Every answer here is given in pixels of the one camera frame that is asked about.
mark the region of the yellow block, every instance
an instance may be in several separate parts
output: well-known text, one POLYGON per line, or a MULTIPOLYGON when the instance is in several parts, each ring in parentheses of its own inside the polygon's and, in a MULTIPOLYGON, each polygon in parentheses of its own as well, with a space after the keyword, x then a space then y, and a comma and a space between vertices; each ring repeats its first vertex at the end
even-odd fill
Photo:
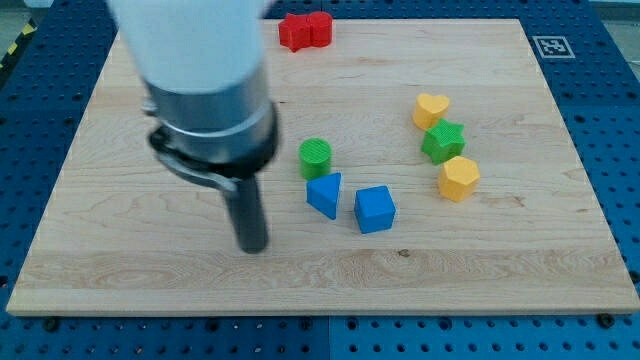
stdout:
POLYGON ((480 170, 475 161, 456 156, 444 163, 438 177, 440 195, 461 202, 471 196, 480 180, 480 170))
POLYGON ((22 28, 22 35, 29 35, 32 32, 36 31, 36 29, 33 28, 33 26, 31 26, 31 24, 27 24, 22 28))
POLYGON ((413 122, 422 130, 434 127, 445 117, 451 101, 444 95, 420 94, 413 109, 413 122))
POLYGON ((9 55, 13 55, 13 53, 16 51, 17 48, 18 48, 18 44, 13 43, 11 44, 11 46, 9 46, 9 50, 7 50, 7 53, 9 55))

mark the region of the wooden cutting board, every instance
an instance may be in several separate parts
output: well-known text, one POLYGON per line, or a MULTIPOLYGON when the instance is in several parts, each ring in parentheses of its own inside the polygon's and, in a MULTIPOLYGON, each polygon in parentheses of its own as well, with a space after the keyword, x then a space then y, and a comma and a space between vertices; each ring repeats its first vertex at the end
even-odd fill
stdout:
POLYGON ((220 194, 162 167, 156 121, 115 41, 8 305, 14 315, 630 313, 640 307, 517 20, 336 21, 291 53, 264 22, 282 146, 261 175, 271 245, 236 247, 220 194), (411 121, 446 94, 482 178, 440 197, 411 121), (305 203, 297 148, 327 139, 338 219, 305 203), (390 231, 360 234, 357 189, 386 184, 390 231))

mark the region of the toy block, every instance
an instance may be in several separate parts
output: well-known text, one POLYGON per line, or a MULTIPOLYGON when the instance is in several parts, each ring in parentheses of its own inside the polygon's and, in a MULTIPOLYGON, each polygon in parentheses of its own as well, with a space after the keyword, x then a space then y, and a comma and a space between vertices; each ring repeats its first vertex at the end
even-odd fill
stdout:
POLYGON ((391 229, 396 206, 386 186, 356 191, 356 219, 363 234, 391 229))
POLYGON ((475 161, 456 156, 442 166, 438 177, 440 195, 461 202, 471 196, 480 180, 480 170, 475 161))
POLYGON ((316 11, 307 18, 311 26, 311 46, 325 47, 331 44, 333 17, 324 11, 316 11))
POLYGON ((307 15, 287 14, 279 24, 280 45, 292 52, 311 46, 311 26, 307 15))
POLYGON ((342 174, 335 173, 307 182, 307 202, 329 219, 335 220, 342 174))
POLYGON ((447 115, 451 101, 444 95, 420 94, 413 109, 413 123, 422 130, 434 127, 447 115))
POLYGON ((434 165, 462 154, 466 144, 462 136, 464 125, 450 123, 440 119, 438 124, 427 130, 422 142, 422 152, 431 157, 434 165))
POLYGON ((300 175, 313 180, 331 172, 331 146, 319 138, 311 138, 300 144, 300 175))

